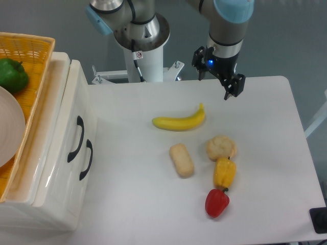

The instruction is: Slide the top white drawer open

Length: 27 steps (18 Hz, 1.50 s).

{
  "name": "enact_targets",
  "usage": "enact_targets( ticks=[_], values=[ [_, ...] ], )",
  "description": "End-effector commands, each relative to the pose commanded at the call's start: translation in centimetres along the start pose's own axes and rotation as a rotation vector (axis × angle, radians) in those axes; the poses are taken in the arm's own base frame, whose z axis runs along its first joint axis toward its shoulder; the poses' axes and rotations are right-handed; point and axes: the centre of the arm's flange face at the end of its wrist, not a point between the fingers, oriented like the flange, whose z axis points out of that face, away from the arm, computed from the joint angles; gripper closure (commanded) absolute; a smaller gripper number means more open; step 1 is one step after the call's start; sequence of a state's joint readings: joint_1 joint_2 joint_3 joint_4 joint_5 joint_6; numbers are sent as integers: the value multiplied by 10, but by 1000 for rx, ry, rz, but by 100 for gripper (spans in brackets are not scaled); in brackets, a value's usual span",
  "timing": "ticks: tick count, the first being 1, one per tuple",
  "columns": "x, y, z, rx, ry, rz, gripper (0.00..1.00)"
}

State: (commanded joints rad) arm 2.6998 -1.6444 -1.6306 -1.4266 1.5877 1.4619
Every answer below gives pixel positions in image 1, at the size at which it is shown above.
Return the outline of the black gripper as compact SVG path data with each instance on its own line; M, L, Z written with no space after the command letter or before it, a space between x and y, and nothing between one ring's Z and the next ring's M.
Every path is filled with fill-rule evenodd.
M194 51L192 66L198 72L198 80L205 78L205 74L210 72L215 77L219 77L221 85L225 89L224 100L230 97L237 97L244 90L246 77L243 74L234 72L239 54L232 57L222 58L214 55L213 47L199 47Z

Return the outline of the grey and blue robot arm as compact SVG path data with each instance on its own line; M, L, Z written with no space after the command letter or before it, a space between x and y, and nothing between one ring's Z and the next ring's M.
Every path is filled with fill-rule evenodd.
M206 46L195 50L192 66L202 80L209 72L225 89L225 98L242 93L245 76L236 73L237 59L253 14L253 1L189 1L209 21ZM170 37L167 20L154 1L90 1L85 9L94 28L113 34L124 51L128 81L162 82L163 47Z

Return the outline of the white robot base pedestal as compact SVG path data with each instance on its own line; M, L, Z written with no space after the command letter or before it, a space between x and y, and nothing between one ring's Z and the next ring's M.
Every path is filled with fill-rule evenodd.
M124 53L129 83L140 82L140 77L146 82L163 81L164 45L170 31L160 31L156 36L145 32L131 38L121 29L114 32L114 37Z

